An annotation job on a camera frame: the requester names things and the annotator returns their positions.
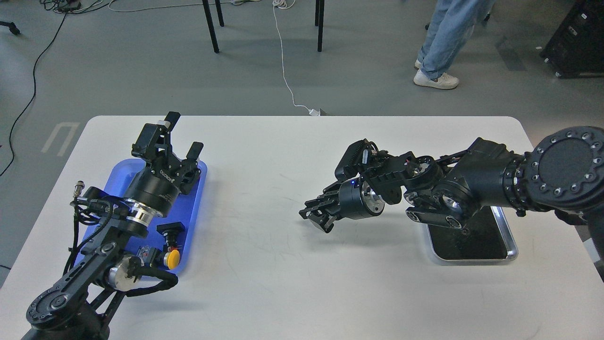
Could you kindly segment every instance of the white sneaker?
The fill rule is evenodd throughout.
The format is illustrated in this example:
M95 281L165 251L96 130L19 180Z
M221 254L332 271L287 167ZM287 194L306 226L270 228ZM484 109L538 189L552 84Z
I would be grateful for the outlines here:
M443 73L443 75L440 76L438 79L432 80L426 77L426 75L423 74L421 70L417 70L417 74L413 78L413 83L419 86L428 86L441 90L451 90L456 88L457 85L459 85L459 79L454 76L450 76L446 73Z

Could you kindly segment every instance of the yellow button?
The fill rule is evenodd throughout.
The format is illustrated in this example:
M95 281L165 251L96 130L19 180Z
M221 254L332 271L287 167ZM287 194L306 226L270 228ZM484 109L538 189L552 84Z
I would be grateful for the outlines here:
M168 253L167 258L165 259L165 266L168 269L174 269L181 262L181 253L178 250L174 249L173 251Z

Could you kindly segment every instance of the floor marking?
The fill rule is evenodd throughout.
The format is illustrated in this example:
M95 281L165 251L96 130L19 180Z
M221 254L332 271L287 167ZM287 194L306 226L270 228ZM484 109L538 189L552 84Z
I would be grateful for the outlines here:
M63 142L63 145L61 146L61 149L59 150L59 153L57 154L58 157L63 156L65 154L65 151L67 151L67 147L71 143L71 140L76 135L78 126L80 126L80 124L74 123L74 122L62 122L62 123L57 124L54 127L54 130L52 131L52 133L50 134L50 137L48 138L48 140L46 140L46 144L44 144L44 147L42 148L42 152L46 153L48 151L48 149L50 149L50 146L53 144L54 139L59 134L59 130L61 130L61 128L69 128L69 133L67 134L67 138Z

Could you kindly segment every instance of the white table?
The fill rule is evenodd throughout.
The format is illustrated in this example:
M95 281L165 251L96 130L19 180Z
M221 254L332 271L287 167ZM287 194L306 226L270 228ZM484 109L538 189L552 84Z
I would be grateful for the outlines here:
M88 123L0 289L0 338L27 332L27 305L61 276L74 183L102 188L161 118ZM173 289L124 300L111 339L603 339L604 284L553 214L505 209L519 257L497 266L437 264L404 204L327 235L298 215L356 140L440 156L478 136L532 150L509 117L182 117L175 152L204 142L208 165L192 255Z

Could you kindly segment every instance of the black robotic arm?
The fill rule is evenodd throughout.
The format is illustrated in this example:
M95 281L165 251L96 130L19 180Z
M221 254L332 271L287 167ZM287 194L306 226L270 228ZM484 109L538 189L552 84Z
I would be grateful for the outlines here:
M30 340L91 339L109 337L109 322L126 296L146 295L178 283L178 277L125 251L130 237L145 238L154 217L166 217L179 194L188 194L199 180L198 157L203 144L193 142L186 159L172 153L170 133L180 114L170 112L157 124L145 124L132 155L146 161L124 197L114 197L90 187L80 195L83 183L76 185L74 201L75 229L78 222L97 225L87 239L71 249L63 277L42 292L26 313L31 330L23 337ZM76 265L76 255L84 257ZM161 281L148 288L134 289L141 276ZM104 288L87 302L88 287ZM97 309L113 295L107 309Z
M554 210L569 224L587 224L604 258L603 143L603 129L577 126L524 154L477 138L468 149L435 160L412 152L393 156L360 140L338 164L337 181L305 202L300 215L330 232L337 220L377 216L385 203L403 197L413 221L454 229L463 229L484 206L514 208L519 216Z

